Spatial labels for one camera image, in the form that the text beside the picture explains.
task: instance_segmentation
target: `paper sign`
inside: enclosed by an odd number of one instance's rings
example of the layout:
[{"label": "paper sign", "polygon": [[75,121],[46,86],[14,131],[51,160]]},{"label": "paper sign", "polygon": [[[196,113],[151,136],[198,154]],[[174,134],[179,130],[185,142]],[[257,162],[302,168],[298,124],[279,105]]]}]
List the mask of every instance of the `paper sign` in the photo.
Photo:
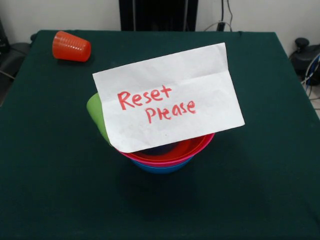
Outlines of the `paper sign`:
[{"label": "paper sign", "polygon": [[124,153],[245,124],[224,43],[93,74],[110,143]]}]

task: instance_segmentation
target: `blue bowl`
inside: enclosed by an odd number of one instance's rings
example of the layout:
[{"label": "blue bowl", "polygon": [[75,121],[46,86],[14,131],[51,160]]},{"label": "blue bowl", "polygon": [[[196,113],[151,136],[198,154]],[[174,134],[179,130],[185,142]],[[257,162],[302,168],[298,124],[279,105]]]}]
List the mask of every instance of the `blue bowl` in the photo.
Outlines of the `blue bowl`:
[{"label": "blue bowl", "polygon": [[188,160],[186,160],[183,163],[180,163],[178,165],[175,166],[168,166],[168,167],[154,167],[154,166],[148,166],[148,165],[144,165],[138,161],[135,160],[131,160],[135,165],[137,165],[139,168],[141,168],[142,170],[145,170],[148,173],[152,173],[152,174],[170,174],[173,173],[175,171],[178,171],[179,169],[181,169],[184,165],[186,165],[193,157],[190,157]]}]

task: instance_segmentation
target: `dark object in bowl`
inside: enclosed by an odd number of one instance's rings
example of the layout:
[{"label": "dark object in bowl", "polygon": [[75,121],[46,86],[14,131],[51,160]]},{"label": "dark object in bowl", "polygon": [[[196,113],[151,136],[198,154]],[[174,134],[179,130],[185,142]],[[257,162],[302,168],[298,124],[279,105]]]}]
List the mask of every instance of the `dark object in bowl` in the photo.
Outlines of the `dark object in bowl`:
[{"label": "dark object in bowl", "polygon": [[162,155],[170,152],[177,145],[178,145],[178,142],[174,142],[174,143],[170,143],[162,146],[156,146],[156,147],[148,148],[145,150],[141,150],[140,152],[147,155]]}]

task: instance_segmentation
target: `pink bowl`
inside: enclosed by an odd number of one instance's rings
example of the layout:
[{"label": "pink bowl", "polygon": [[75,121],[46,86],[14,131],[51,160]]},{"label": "pink bowl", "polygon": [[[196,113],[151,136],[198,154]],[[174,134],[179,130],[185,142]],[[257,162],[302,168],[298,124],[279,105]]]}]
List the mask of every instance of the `pink bowl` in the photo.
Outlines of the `pink bowl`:
[{"label": "pink bowl", "polygon": [[148,166],[151,166],[151,167],[171,167],[171,166],[174,166],[174,165],[181,164],[181,163],[185,162],[186,160],[188,160],[189,158],[191,158],[194,155],[196,155],[199,152],[201,152],[211,142],[211,140],[214,138],[214,136],[215,136],[215,133],[210,134],[209,137],[206,139],[206,141],[204,141],[202,143],[202,145],[200,145],[198,148],[196,148],[190,154],[185,155],[182,158],[177,159],[177,160],[173,160],[173,161],[151,162],[151,161],[147,161],[145,159],[141,159],[139,156],[136,156],[134,153],[124,153],[124,152],[121,152],[121,151],[120,151],[120,153],[122,155],[128,157],[131,160],[137,161],[139,163],[142,163],[144,165],[148,165]]}]

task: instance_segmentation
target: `reset please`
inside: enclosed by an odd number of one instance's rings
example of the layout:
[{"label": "reset please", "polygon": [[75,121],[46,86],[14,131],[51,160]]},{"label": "reset please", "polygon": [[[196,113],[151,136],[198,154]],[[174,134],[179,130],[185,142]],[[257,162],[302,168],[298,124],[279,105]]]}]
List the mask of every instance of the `reset please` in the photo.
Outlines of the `reset please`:
[{"label": "reset please", "polygon": [[[145,104],[149,104],[152,101],[162,101],[164,98],[170,98],[169,92],[172,91],[171,88],[166,88],[162,85],[161,90],[154,89],[151,92],[144,92],[143,96],[140,94],[134,94],[132,97],[131,93],[128,91],[122,91],[118,93],[119,103],[121,105],[122,110],[127,110],[127,107],[135,108],[136,106],[140,107]],[[194,101],[189,101],[187,105],[184,105],[183,102],[179,104],[174,104],[171,110],[167,108],[159,108],[153,109],[148,107],[145,109],[145,113],[148,117],[148,121],[151,124],[152,118],[158,115],[159,119],[167,119],[170,120],[172,116],[181,116],[186,113],[195,114],[196,111],[194,110],[196,104]]]}]

